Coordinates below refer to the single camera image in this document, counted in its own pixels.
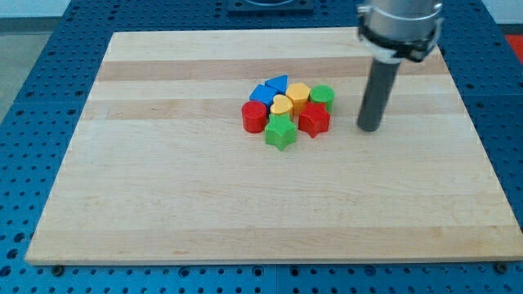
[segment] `blue block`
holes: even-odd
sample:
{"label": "blue block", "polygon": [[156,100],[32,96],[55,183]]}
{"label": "blue block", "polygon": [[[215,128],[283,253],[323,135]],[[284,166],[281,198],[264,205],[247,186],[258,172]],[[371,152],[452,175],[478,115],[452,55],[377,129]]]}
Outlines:
{"label": "blue block", "polygon": [[272,105],[272,100],[276,94],[278,94],[278,90],[274,88],[257,85],[249,99],[262,102],[267,107],[268,113],[270,111],[270,106]]}
{"label": "blue block", "polygon": [[278,90],[278,94],[285,95],[285,92],[287,91],[287,80],[288,75],[284,74],[280,75],[279,77],[266,80],[265,85]]}

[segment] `light wood surface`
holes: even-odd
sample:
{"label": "light wood surface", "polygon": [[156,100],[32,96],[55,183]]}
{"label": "light wood surface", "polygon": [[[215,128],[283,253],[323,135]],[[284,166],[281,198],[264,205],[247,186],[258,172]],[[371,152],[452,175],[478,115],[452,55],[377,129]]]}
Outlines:
{"label": "light wood surface", "polygon": [[[435,50],[355,126],[355,29],[116,33],[26,255],[35,265],[504,261],[523,235]],[[264,79],[336,92],[284,152],[242,128]]]}

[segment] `wooden cutting board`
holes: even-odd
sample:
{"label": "wooden cutting board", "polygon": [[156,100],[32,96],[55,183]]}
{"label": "wooden cutting board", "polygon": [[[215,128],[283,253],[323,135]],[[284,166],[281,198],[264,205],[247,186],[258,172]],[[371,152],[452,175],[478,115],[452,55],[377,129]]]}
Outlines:
{"label": "wooden cutting board", "polygon": [[[354,28],[116,33],[26,259],[34,265],[501,261],[523,236],[435,50],[355,126]],[[242,128],[264,79],[330,85],[331,130]]]}

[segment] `toy block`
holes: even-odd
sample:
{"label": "toy block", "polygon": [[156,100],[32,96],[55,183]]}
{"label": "toy block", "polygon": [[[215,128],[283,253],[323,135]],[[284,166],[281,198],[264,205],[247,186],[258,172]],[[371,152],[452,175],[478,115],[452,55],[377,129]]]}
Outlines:
{"label": "toy block", "polygon": [[272,105],[272,100],[276,94],[278,94],[278,90],[276,89],[263,85],[257,85],[253,93],[251,93],[249,99],[262,102],[265,105],[268,114],[270,106]]}
{"label": "toy block", "polygon": [[291,117],[293,115],[293,102],[287,96],[276,95],[270,107],[270,114],[288,114]]}
{"label": "toy block", "polygon": [[245,131],[261,132],[267,124],[267,108],[260,101],[249,101],[242,106],[242,118]]}
{"label": "toy block", "polygon": [[265,81],[265,85],[278,90],[278,94],[285,94],[287,91],[288,75],[284,74],[276,78]]}
{"label": "toy block", "polygon": [[309,100],[311,89],[303,82],[288,85],[285,95],[293,102],[293,114],[299,115],[305,108],[305,103]]}
{"label": "toy block", "polygon": [[325,109],[325,103],[307,102],[305,109],[300,113],[298,129],[306,131],[311,138],[322,131],[329,130],[330,114]]}
{"label": "toy block", "polygon": [[331,114],[333,112],[334,90],[325,85],[313,87],[311,90],[311,102],[325,103],[325,108]]}
{"label": "toy block", "polygon": [[291,122],[289,114],[269,115],[269,124],[265,127],[265,142],[274,145],[279,151],[296,142],[297,126]]}

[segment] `blue pegboard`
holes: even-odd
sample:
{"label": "blue pegboard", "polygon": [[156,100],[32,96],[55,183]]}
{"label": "blue pegboard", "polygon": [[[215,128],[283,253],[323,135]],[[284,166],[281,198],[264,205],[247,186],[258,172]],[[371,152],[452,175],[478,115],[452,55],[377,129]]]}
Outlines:
{"label": "blue pegboard", "polygon": [[[359,2],[228,16],[220,0],[73,0],[0,126],[0,293],[522,293],[522,262],[68,266],[60,276],[24,262],[113,32],[356,26]],[[523,67],[479,0],[446,2],[444,17],[439,46],[523,225]]]}

